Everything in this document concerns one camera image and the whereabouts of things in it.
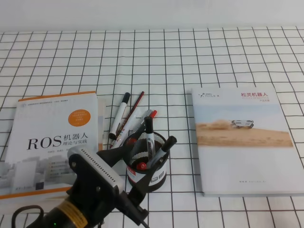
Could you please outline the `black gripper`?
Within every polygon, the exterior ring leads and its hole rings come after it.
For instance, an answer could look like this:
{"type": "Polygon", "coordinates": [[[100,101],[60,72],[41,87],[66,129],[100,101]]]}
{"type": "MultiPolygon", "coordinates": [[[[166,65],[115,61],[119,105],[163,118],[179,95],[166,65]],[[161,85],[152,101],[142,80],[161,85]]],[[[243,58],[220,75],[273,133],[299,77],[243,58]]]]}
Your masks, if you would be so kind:
{"type": "MultiPolygon", "coordinates": [[[[96,154],[111,168],[120,160],[129,159],[133,145],[126,144],[118,148],[100,150],[96,154]]],[[[118,188],[112,188],[98,173],[77,154],[69,159],[69,165],[77,178],[68,191],[68,199],[82,212],[87,227],[102,223],[107,215],[118,209],[136,225],[147,227],[147,210],[140,206],[147,193],[158,190],[164,184],[164,161],[158,161],[146,170],[127,166],[127,176],[132,189],[121,194],[118,188]]]]}

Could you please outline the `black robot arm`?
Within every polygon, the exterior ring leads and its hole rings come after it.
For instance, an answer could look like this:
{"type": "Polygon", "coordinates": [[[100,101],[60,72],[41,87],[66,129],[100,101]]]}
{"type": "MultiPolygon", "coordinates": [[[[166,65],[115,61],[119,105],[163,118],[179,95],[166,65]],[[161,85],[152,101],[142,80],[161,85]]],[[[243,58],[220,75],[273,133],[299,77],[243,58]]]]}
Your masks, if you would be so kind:
{"type": "Polygon", "coordinates": [[[29,209],[39,209],[39,216],[30,228],[93,228],[101,227],[104,219],[114,210],[132,220],[136,225],[148,227],[145,219],[149,212],[140,206],[148,192],[153,174],[160,165],[157,161],[148,173],[130,190],[124,191],[124,181],[112,168],[114,158],[104,161],[98,152],[91,152],[87,146],[78,145],[68,150],[70,168],[76,173],[68,197],[44,213],[39,205],[17,209],[11,218],[11,227],[16,227],[17,216],[29,209]]]}

